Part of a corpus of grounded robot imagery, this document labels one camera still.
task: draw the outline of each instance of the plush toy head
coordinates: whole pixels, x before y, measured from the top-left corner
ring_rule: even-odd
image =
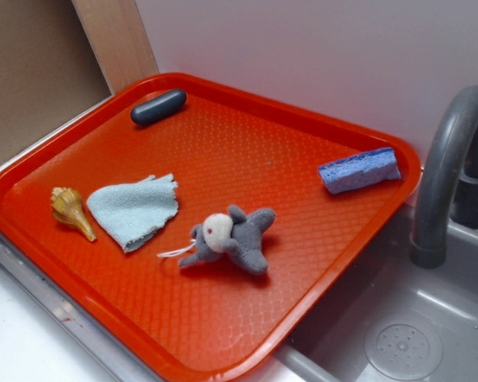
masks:
[[[232,233],[232,218],[224,213],[215,213],[209,216],[202,227],[204,241],[215,252],[223,253],[223,243]]]

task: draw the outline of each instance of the gray plush toy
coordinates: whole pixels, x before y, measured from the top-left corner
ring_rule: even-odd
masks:
[[[191,230],[197,251],[179,260],[178,265],[187,268],[214,262],[227,254],[247,272],[263,275],[268,270],[268,262],[262,254],[262,234],[271,227],[275,216],[272,209],[259,209],[247,216],[236,205],[230,205],[229,216],[213,214]]]

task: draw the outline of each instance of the seashell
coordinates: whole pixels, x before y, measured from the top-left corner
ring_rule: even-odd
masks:
[[[81,195],[75,189],[55,187],[52,191],[52,215],[62,224],[80,230],[85,237],[94,241],[97,239],[92,230],[83,209],[81,207]]]

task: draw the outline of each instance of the orange tray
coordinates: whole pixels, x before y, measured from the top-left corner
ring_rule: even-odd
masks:
[[[167,90],[188,99],[141,128],[131,109]],[[332,196],[317,167],[394,149],[400,181]],[[84,200],[106,185],[174,175],[179,213],[125,255],[88,213],[98,240],[51,217],[53,187]],[[183,74],[129,87],[0,173],[0,231],[136,356],[168,380],[232,380],[289,334],[415,188],[420,162],[402,140]],[[270,207],[269,269],[227,258],[181,271],[157,253],[236,204]]]

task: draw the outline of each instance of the tray rim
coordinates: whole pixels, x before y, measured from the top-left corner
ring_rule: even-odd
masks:
[[[385,203],[385,205],[378,210],[372,221],[366,225],[362,232],[369,228],[369,232],[376,234],[384,225],[384,223],[386,223],[404,203],[405,199],[412,193],[419,182],[421,176],[419,158],[406,142],[397,137],[382,133],[380,131],[374,131],[366,127],[361,127],[353,123],[348,123],[340,119],[321,115],[313,111],[307,111],[286,103],[267,99],[259,95],[243,92],[241,90],[200,79],[198,77],[189,76],[183,73],[164,73],[140,80],[130,87],[124,89],[121,93],[104,102],[93,111],[90,111],[87,115],[83,116],[81,119],[78,119],[66,129],[60,131],[58,134],[55,134],[52,138],[42,143],[39,147],[36,147],[24,157],[6,167],[2,172],[0,172],[0,194],[1,191],[10,189],[10,187],[12,187],[17,181],[22,179],[22,177],[18,177],[18,173],[22,173],[24,168],[35,170],[37,167],[47,162],[50,158],[53,158],[61,151],[65,150],[68,146],[70,146],[70,144],[85,136],[89,131],[98,128],[100,126],[99,121],[104,121],[109,115],[114,115],[114,110],[116,108],[122,110],[120,107],[121,105],[125,103],[129,105],[130,102],[128,97],[144,96],[149,92],[159,90],[162,86],[173,88],[174,86],[172,86],[172,84],[182,84],[186,86],[186,88],[189,87],[190,90],[188,90],[188,92],[193,92],[195,95],[197,95],[202,88],[210,88],[213,90],[215,96],[221,97],[221,102],[223,104],[239,109],[249,107],[250,114],[259,116],[261,118],[269,117],[269,120],[274,122],[276,122],[274,119],[279,119],[279,123],[283,123],[283,120],[286,118],[303,119],[304,121],[307,121],[308,124],[297,130],[301,130],[309,134],[315,134],[314,131],[312,132],[312,128],[315,125],[322,125],[323,123],[331,125],[333,131],[340,131],[342,133],[338,139],[333,137],[333,142],[337,142],[344,146],[351,147],[350,143],[346,142],[348,139],[350,140],[351,137],[367,136],[369,139],[364,139],[363,142],[356,142],[354,145],[356,150],[373,150],[374,148],[372,148],[372,142],[375,142],[378,145],[378,147],[375,148],[380,148],[382,146],[392,147],[395,150],[395,155],[397,156],[397,160],[401,167],[402,185],[398,188],[394,196],[391,197]],[[85,126],[86,124],[89,124],[89,121],[94,123],[94,127],[92,129],[84,130],[81,128],[82,125]],[[42,258],[44,258],[44,255],[42,255],[43,249],[40,248],[40,245],[37,245],[35,241],[31,240],[32,238],[28,235],[28,232],[23,232],[20,227],[11,225],[1,213],[0,231],[6,235],[9,240],[11,240],[12,236],[14,238],[14,244],[19,247],[29,258],[30,255],[28,255],[28,251],[30,251],[30,253],[32,253],[32,251],[36,252],[37,254],[41,253]],[[358,235],[344,249],[342,254],[338,256],[333,264],[317,279],[311,289],[309,289],[305,295],[292,307],[292,309],[287,312],[283,320],[265,338],[264,342],[261,343],[248,357],[237,364],[230,365],[230,367],[227,369],[215,370],[213,372],[198,372],[191,370],[189,374],[187,370],[186,372],[182,372],[182,370],[187,368],[181,365],[178,360],[171,356],[159,344],[157,344],[141,330],[134,330],[135,325],[128,325],[126,328],[124,328],[122,320],[117,318],[117,316],[120,317],[122,314],[118,311],[114,313],[108,312],[106,309],[104,309],[103,306],[106,306],[107,303],[100,298],[100,296],[97,295],[98,293],[92,288],[85,288],[79,283],[74,283],[74,277],[69,269],[67,270],[69,271],[68,273],[66,271],[60,272],[60,269],[63,270],[66,267],[62,262],[57,263],[54,261],[54,259],[44,259],[43,261],[39,261],[39,259],[37,259],[37,261],[34,259],[32,260],[46,273],[50,274],[54,268],[57,269],[59,274],[62,273],[64,277],[59,277],[58,280],[54,281],[60,287],[63,287],[62,285],[67,286],[68,283],[73,284],[71,294],[76,292],[78,295],[92,298],[93,309],[89,313],[94,316],[94,314],[98,313],[98,310],[100,310],[100,317],[105,318],[105,322],[102,323],[109,329],[112,328],[111,331],[117,336],[117,338],[119,338],[121,341],[123,341],[124,338],[131,338],[133,343],[137,344],[140,348],[137,349],[135,353],[137,351],[140,351],[143,354],[150,353],[151,355],[148,357],[147,361],[144,360],[150,367],[152,367],[153,364],[157,364],[159,366],[160,361],[161,364],[163,364],[166,359],[170,359],[170,361],[173,362],[172,365],[180,364],[180,369],[176,372],[171,370],[172,368],[170,367],[161,369],[153,368],[156,372],[159,372],[160,375],[182,379],[190,377],[193,378],[192,380],[229,380],[236,378],[259,365],[263,359],[265,359],[274,351],[274,349],[288,335],[290,330],[297,325],[297,322],[299,322],[300,319],[302,319],[304,314],[308,312],[313,305],[315,305],[316,301],[326,292],[326,290],[331,286],[332,282],[339,277],[339,275],[347,268],[347,266],[358,255],[358,253],[374,237],[374,234],[372,234],[368,240],[365,240],[364,237],[360,237],[362,235]],[[88,304],[84,305],[84,308],[88,311]]]

